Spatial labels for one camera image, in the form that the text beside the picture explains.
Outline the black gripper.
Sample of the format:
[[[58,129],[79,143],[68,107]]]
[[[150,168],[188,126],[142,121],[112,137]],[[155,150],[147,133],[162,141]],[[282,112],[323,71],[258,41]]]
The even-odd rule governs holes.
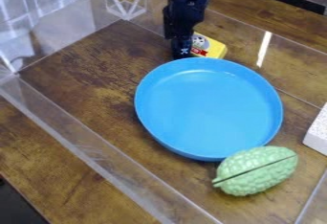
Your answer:
[[[171,39],[172,58],[190,57],[194,26],[204,19],[208,0],[167,0],[163,8],[163,34]]]

